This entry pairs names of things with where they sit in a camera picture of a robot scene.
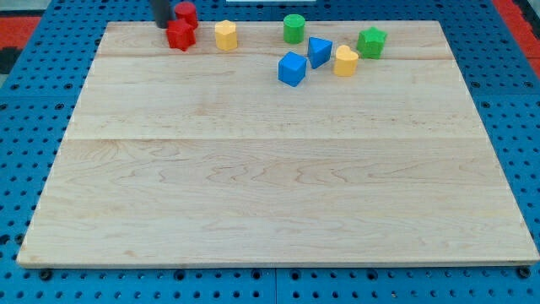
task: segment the blue cube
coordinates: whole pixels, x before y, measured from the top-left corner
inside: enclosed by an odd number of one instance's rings
[[[311,68],[319,68],[324,62],[330,60],[331,52],[331,41],[310,37],[307,46],[307,57],[310,59]]]
[[[288,52],[278,65],[278,79],[290,86],[297,86],[305,77],[307,60],[293,52]]]

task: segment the red surface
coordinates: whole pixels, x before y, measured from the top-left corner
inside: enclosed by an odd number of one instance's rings
[[[493,0],[493,4],[529,60],[535,73],[540,77],[540,41],[532,33],[531,25],[523,18],[521,9],[512,0]]]
[[[178,19],[185,19],[188,24],[191,24],[193,29],[199,26],[197,22],[197,9],[195,4],[191,2],[181,2],[175,6],[175,15]]]
[[[6,46],[24,48],[40,19],[41,17],[0,18],[0,48]]]
[[[187,48],[195,44],[195,32],[193,27],[184,19],[169,21],[166,31],[170,48],[179,48],[187,51]]]

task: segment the yellow block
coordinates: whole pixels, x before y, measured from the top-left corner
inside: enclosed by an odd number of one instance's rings
[[[220,50],[230,51],[238,46],[236,23],[224,20],[215,25],[216,46]]]
[[[337,76],[353,76],[358,64],[358,53],[351,51],[348,46],[340,46],[336,50],[336,62],[334,63],[334,73]]]

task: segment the blue pegboard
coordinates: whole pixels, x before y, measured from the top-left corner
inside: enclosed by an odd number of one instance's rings
[[[195,0],[201,19],[439,20],[537,246],[540,84],[489,0]],[[147,0],[53,0],[0,90],[0,303],[540,302],[540,267],[26,270],[16,263],[106,23],[151,20]]]

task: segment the wooden cutting board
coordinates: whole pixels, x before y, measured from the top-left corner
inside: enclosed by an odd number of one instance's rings
[[[355,76],[279,22],[239,48],[171,50],[152,23],[110,23],[18,255],[27,268],[416,267],[539,259],[440,25],[308,22],[355,46]]]

